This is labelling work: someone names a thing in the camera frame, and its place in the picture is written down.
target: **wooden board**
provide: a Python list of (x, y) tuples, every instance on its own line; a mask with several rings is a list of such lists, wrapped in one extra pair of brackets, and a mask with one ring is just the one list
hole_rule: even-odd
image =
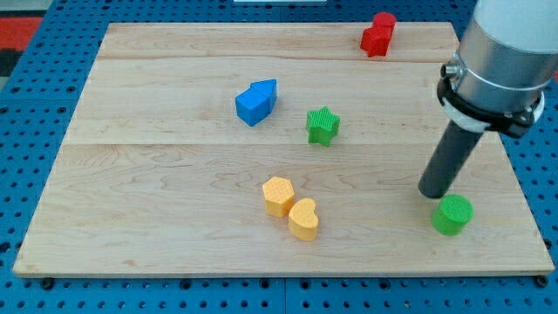
[[(417, 183), (447, 118), (434, 96), (450, 24), (400, 23), (389, 55), (368, 24), (112, 24), (14, 271), (25, 277), (493, 276), (554, 269), (496, 134), (452, 187), (476, 208), (456, 237)], [(234, 99), (277, 78), (251, 128)], [(306, 112), (341, 116), (331, 147)], [(265, 214), (279, 175), (312, 197), (314, 242)]]

